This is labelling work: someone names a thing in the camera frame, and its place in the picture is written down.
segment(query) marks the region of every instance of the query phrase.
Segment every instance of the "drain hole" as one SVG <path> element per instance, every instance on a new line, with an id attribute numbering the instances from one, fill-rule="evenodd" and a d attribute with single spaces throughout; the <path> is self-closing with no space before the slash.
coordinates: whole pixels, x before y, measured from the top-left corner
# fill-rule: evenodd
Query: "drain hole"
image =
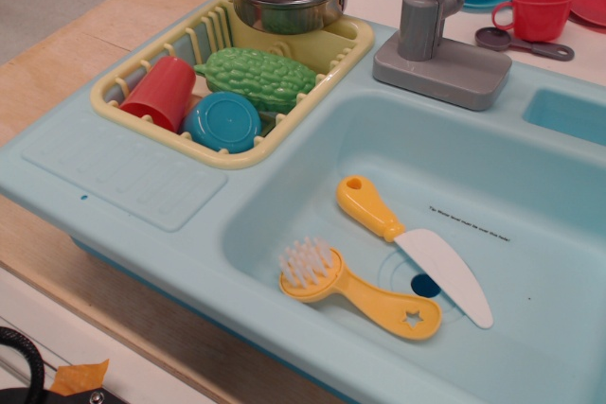
<path id="1" fill-rule="evenodd" d="M 440 288 L 436 282 L 425 273 L 418 274 L 410 282 L 413 291 L 416 295 L 421 297 L 432 298 L 440 293 Z"/>

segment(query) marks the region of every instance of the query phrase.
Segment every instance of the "wooden table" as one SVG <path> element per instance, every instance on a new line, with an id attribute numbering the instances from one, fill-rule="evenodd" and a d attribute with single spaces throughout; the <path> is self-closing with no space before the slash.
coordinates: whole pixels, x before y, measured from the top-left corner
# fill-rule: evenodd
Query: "wooden table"
<path id="1" fill-rule="evenodd" d="M 108 0 L 1 66 L 0 146 L 204 1 Z M 205 395 L 219 402 L 341 402 L 84 253 L 65 233 L 4 197 L 0 214 L 0 266 Z"/>

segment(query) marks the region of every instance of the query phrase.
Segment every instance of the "toy bitter melon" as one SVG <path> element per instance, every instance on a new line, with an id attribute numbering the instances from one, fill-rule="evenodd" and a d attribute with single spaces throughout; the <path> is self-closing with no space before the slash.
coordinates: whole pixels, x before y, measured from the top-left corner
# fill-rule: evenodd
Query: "toy bitter melon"
<path id="1" fill-rule="evenodd" d="M 206 77 L 212 92 L 234 92 L 259 111 L 282 114 L 294 107 L 297 94 L 315 85 L 315 73 L 302 63 L 248 48 L 222 49 L 194 70 Z"/>

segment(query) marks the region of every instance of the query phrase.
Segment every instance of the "yellow knife handle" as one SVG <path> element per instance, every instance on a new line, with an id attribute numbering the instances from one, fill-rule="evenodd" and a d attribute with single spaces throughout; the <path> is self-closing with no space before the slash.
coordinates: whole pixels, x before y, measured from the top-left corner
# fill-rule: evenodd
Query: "yellow knife handle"
<path id="1" fill-rule="evenodd" d="M 348 215 L 387 241 L 394 241 L 406 230 L 366 177 L 346 177 L 337 185 L 336 197 L 337 203 Z"/>

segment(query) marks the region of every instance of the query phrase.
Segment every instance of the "white bristles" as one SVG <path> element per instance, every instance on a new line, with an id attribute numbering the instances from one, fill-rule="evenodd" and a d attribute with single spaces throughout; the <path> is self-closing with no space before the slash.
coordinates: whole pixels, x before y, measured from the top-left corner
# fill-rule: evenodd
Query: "white bristles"
<path id="1" fill-rule="evenodd" d="M 322 239 L 311 241 L 305 237 L 303 243 L 294 242 L 294 247 L 286 248 L 279 258 L 280 269 L 286 279 L 295 287 L 306 289 L 309 283 L 319 284 L 318 276 L 328 276 L 332 267 L 332 252 L 329 244 Z"/>

